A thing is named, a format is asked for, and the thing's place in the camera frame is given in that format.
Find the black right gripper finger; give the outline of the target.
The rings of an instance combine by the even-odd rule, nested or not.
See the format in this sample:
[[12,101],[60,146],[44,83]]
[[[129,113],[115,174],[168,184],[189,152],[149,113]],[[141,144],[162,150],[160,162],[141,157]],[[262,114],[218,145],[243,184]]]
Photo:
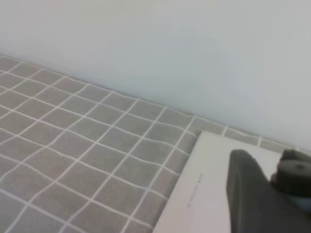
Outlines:
[[245,150],[230,153],[226,193],[233,233],[309,233],[311,217],[278,192]]

